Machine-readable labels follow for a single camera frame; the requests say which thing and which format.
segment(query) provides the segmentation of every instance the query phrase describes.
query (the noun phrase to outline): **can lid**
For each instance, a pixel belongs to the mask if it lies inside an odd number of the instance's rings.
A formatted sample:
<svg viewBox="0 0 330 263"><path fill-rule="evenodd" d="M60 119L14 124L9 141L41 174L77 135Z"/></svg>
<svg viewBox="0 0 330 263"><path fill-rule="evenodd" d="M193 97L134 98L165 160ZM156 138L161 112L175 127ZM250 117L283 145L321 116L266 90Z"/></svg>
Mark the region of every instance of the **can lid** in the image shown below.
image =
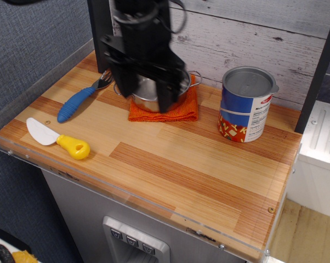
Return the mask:
<svg viewBox="0 0 330 263"><path fill-rule="evenodd" d="M259 98L276 93L278 86L271 74L257 67L235 67L226 72L223 85L229 92L245 97Z"/></svg>

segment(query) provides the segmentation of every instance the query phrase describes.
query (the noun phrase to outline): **white wood plank wall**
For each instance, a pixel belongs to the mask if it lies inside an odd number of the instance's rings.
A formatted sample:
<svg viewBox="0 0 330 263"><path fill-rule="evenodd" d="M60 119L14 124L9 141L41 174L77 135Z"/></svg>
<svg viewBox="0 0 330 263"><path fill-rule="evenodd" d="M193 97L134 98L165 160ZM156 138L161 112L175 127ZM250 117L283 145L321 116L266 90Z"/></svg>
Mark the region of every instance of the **white wood plank wall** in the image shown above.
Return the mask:
<svg viewBox="0 0 330 263"><path fill-rule="evenodd" d="M330 28L330 0L183 0L187 24L171 48L203 83L222 86L237 66L269 71L280 91L272 103L301 110ZM172 29L183 11L171 4Z"/></svg>

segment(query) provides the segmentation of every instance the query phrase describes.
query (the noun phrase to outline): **fork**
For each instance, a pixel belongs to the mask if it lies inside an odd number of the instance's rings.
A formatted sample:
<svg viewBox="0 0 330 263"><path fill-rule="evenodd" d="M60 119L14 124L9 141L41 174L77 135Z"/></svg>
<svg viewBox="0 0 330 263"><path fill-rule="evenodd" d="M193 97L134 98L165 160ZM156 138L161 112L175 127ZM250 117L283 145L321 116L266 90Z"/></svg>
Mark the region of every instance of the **fork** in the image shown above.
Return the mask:
<svg viewBox="0 0 330 263"><path fill-rule="evenodd" d="M67 121L78 109L78 107L91 96L96 90L108 87L114 78L110 71L104 71L100 78L89 88L84 88L68 99L61 107L57 120L59 123Z"/></svg>

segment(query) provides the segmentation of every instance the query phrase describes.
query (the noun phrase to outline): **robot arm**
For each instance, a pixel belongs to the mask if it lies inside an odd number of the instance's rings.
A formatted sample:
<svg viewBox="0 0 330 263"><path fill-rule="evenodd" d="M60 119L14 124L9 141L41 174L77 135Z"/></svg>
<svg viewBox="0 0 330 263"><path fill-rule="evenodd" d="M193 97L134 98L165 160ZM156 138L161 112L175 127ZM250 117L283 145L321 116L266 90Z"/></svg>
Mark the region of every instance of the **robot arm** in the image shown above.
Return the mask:
<svg viewBox="0 0 330 263"><path fill-rule="evenodd" d="M168 0L115 0L122 37L105 36L106 58L121 94L138 88L138 76L156 82L160 112L177 101L185 63L169 47Z"/></svg>

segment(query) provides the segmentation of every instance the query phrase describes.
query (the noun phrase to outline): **blue can label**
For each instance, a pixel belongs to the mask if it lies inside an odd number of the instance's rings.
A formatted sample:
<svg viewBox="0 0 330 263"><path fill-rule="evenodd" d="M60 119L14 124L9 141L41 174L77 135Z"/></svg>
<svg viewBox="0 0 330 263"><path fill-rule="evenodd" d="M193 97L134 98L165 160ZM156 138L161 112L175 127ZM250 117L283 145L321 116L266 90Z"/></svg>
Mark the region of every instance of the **blue can label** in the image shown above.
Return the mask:
<svg viewBox="0 0 330 263"><path fill-rule="evenodd" d="M229 140L249 142L263 133L272 95L244 98L223 88L218 127Z"/></svg>

